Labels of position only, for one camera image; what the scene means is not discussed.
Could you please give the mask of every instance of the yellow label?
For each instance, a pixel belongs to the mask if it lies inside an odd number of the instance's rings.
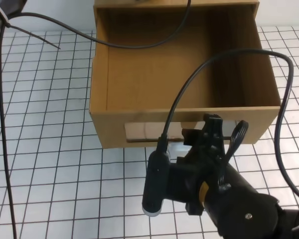
[[[208,189],[209,189],[208,184],[206,182],[203,182],[203,184],[201,185],[200,190],[199,190],[199,200],[203,204],[204,207],[205,207],[205,205],[204,205],[205,197],[208,192]]]

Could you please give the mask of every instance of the white wall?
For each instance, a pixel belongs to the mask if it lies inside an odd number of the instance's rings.
[[[94,0],[28,0],[23,11],[37,12],[60,20],[75,29],[95,28]],[[299,25],[299,0],[260,0],[258,25]],[[59,30],[61,27],[34,17],[13,21],[31,31]]]

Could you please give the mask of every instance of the screw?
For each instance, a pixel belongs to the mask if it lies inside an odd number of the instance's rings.
[[[250,220],[251,218],[253,218],[253,215],[251,215],[250,213],[247,213],[247,214],[245,215],[245,218],[246,218],[247,220]]]

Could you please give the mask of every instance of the grid table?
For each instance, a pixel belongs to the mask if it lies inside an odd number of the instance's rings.
[[[264,49],[286,54],[296,65],[281,149],[299,187],[299,27],[258,30]],[[2,48],[8,160],[20,238],[219,238],[205,212],[190,217],[177,202],[166,200],[158,217],[143,214],[146,162],[153,148],[101,148],[88,113],[95,44],[68,31],[35,34],[61,49],[19,32],[7,32]],[[282,97],[288,68],[280,59],[271,62]],[[299,209],[299,198],[276,164],[274,130],[275,123],[256,144],[242,145],[231,164],[259,192],[277,197],[284,208]],[[10,224],[0,145],[0,239],[12,238]]]

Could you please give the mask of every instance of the cardboard drawer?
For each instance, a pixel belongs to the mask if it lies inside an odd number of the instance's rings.
[[[186,2],[95,8],[97,37],[124,45],[158,42],[177,28]],[[96,45],[90,114],[104,148],[154,146],[178,91],[200,64],[225,50],[261,48],[254,20],[257,2],[201,2],[193,1],[186,26],[164,45],[139,50]],[[182,127],[201,127],[197,122],[209,113],[231,125],[246,120],[250,127],[244,143],[255,143],[279,108],[268,56],[228,58],[204,69],[188,87],[169,137],[181,140]]]

